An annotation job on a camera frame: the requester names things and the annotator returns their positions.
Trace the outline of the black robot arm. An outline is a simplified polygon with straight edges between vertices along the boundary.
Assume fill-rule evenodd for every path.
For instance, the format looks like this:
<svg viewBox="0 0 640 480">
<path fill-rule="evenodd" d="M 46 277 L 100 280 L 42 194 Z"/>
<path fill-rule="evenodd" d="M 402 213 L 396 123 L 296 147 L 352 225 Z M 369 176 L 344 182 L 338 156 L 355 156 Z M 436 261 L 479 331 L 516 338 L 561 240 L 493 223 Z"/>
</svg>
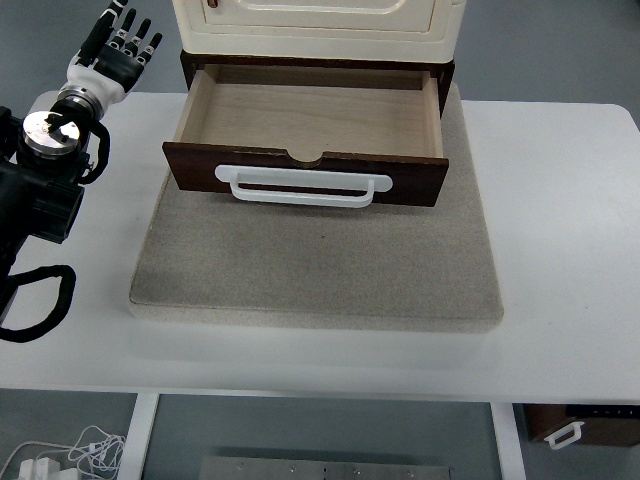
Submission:
<svg viewBox="0 0 640 480">
<path fill-rule="evenodd" d="M 4 340 L 39 338 L 69 311 L 76 282 L 70 266 L 21 274 L 11 269 L 29 237 L 54 243 L 67 239 L 85 186 L 106 169 L 110 135 L 101 121 L 138 83 L 162 40 L 155 34 L 143 46 L 151 22 L 143 20 L 132 33 L 135 17 L 126 2 L 109 3 L 72 57 L 67 81 L 50 109 L 24 118 L 1 110 L 1 312 L 8 313 L 19 287 L 60 280 L 56 304 L 45 319 L 20 330 L 2 329 Z"/>
</svg>

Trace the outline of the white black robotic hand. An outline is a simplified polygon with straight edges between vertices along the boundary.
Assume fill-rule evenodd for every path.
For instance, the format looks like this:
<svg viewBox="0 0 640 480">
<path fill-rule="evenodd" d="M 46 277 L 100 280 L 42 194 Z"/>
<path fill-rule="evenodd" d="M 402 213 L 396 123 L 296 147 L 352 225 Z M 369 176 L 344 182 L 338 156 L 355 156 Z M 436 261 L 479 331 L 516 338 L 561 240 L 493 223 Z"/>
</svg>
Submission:
<svg viewBox="0 0 640 480">
<path fill-rule="evenodd" d="M 105 114 L 110 106 L 126 98 L 163 38 L 161 33 L 155 33 L 139 53 L 151 20 L 144 19 L 127 39 L 135 16 L 136 10 L 130 9 L 111 41 L 105 44 L 119 17 L 119 7 L 108 6 L 104 10 L 67 67 L 67 81 L 57 96 L 58 111 L 68 107 L 86 114 Z"/>
</svg>

